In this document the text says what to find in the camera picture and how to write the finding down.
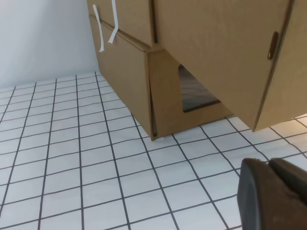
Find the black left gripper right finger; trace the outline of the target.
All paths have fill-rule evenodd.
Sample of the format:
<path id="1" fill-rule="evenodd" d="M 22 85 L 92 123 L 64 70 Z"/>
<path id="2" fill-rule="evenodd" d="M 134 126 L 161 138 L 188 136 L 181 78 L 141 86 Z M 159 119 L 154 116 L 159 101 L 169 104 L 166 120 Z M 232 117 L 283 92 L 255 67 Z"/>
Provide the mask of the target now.
<path id="1" fill-rule="evenodd" d="M 269 160 L 269 166 L 299 198 L 307 204 L 307 172 L 280 158 Z"/>

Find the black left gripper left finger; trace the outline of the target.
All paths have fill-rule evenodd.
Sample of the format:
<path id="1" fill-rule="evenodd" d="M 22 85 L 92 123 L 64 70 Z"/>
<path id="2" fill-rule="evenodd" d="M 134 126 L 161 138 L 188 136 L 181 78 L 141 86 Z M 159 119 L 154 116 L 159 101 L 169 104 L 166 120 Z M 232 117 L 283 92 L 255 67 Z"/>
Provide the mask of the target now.
<path id="1" fill-rule="evenodd" d="M 307 205 L 258 159 L 241 163 L 237 203 L 244 230 L 305 230 Z"/>

